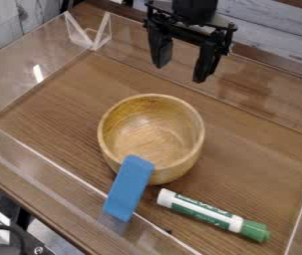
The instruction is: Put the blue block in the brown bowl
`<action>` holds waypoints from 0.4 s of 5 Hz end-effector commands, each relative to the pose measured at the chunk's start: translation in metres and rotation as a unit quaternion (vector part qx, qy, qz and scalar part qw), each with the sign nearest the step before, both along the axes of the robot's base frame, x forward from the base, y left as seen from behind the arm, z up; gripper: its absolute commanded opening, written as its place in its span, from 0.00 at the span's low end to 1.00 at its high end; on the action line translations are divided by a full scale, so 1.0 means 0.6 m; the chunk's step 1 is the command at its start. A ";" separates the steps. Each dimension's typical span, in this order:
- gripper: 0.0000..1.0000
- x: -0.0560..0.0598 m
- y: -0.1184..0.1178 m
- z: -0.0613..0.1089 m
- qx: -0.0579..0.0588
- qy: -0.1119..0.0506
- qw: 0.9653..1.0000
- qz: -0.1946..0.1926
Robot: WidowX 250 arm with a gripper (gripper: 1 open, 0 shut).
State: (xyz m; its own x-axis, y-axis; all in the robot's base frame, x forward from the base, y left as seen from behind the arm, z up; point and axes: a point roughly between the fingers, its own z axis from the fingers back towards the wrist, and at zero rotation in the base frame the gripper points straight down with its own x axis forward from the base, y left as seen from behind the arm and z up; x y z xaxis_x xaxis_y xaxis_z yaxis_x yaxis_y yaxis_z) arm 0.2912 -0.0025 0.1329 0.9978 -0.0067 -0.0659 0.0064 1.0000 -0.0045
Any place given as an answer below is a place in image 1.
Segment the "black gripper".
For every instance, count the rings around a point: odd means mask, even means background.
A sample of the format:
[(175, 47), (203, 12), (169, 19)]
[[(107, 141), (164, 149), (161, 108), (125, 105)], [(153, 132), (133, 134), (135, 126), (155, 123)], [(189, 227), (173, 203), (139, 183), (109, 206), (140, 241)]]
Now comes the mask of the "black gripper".
[(160, 69), (171, 60), (172, 39), (199, 47), (192, 81), (203, 83), (220, 55), (230, 51), (236, 25), (216, 14), (218, 0), (145, 0), (151, 62)]

